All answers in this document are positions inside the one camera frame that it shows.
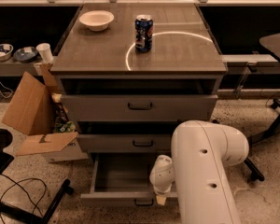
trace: drawer handle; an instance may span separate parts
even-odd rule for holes
[[[153,140],[150,142],[137,142],[133,140],[133,145],[135,147],[152,147],[153,146]]]
[[[136,199],[134,200],[134,204],[136,206],[152,206],[153,205],[153,199],[151,199],[150,203],[139,203]]]
[[[128,103],[128,108],[131,110],[150,110],[152,109],[152,103],[150,103],[148,106],[131,105],[131,103]]]

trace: drawer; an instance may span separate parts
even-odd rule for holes
[[[81,194],[90,206],[153,206],[149,174],[155,154],[99,154],[96,156],[90,193]],[[166,205],[177,205],[175,186]]]
[[[74,121],[209,120],[216,100],[216,95],[63,96]]]
[[[88,153],[148,153],[171,149],[170,134],[80,134],[77,140],[81,150]]]
[[[63,91],[69,95],[194,95],[213,94],[222,74],[115,74],[60,76]]]

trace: drawer front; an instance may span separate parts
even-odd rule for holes
[[[97,192],[81,194],[83,204],[87,206],[156,206],[153,192]],[[177,193],[173,192],[166,199],[166,206],[177,206]]]
[[[155,135],[90,135],[80,134],[77,138],[84,152],[90,153],[147,153],[168,151],[171,148],[170,134]]]
[[[208,120],[216,95],[177,96],[74,96],[63,104],[71,120]]]

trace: white bowl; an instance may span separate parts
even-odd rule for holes
[[[94,32],[103,31],[112,20],[114,20],[113,14],[103,10],[86,12],[79,18],[82,24]]]
[[[11,57],[12,50],[12,45],[0,44],[0,62],[8,60]]]

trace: blue can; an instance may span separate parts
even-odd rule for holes
[[[136,41],[135,47],[139,52],[148,52],[152,48],[153,20],[150,15],[138,15],[134,22]]]

